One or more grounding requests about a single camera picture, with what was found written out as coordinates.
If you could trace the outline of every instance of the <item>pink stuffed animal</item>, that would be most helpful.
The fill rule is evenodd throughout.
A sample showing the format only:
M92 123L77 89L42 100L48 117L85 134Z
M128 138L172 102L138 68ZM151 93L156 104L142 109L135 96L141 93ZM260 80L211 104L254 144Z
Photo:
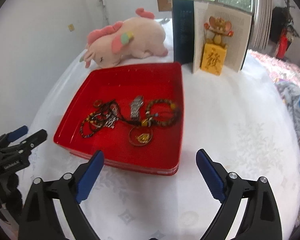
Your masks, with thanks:
M138 8L136 14L141 17L116 22L89 33L88 51L80 60L86 62L86 68L92 59L101 68L109 68L118 65L122 55L145 58L168 54L163 45L166 33L161 24L154 21L154 14L143 8Z

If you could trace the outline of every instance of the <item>blue object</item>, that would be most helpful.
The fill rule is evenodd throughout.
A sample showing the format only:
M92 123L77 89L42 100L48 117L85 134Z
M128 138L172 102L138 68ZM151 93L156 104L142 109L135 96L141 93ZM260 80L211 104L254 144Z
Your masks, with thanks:
M201 150L197 152L196 162L213 198L223 203L226 200L223 181Z
M105 162L103 152L99 151L97 155L94 156L94 159L90 160L89 162L91 162L89 167L86 169L85 173L77 184L76 200L78 204L88 198L89 193L102 170L103 164Z
M21 138L22 136L26 135L28 133L28 127L25 125L18 128L17 130L8 133L7 141L8 142L14 142Z

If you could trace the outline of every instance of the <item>power outlet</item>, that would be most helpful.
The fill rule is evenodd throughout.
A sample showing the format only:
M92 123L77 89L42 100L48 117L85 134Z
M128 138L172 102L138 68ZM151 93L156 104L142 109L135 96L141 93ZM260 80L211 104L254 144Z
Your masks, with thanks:
M74 26L73 24L68 25L69 31L73 32L74 31Z

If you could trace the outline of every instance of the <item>pink floral bedsheet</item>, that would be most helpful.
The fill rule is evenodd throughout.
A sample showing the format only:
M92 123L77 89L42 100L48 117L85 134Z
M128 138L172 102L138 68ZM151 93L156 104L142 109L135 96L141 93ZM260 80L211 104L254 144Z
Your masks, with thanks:
M300 87L300 68L297 65L284 62L251 49L249 49L248 52L265 67L274 83L282 79L290 81Z

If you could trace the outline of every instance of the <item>curtain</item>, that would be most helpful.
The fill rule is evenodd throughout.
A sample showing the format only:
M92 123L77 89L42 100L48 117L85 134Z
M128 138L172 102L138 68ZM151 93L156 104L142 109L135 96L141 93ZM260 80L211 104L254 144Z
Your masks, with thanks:
M254 25L250 47L264 50L268 45L272 16L272 0L254 0Z

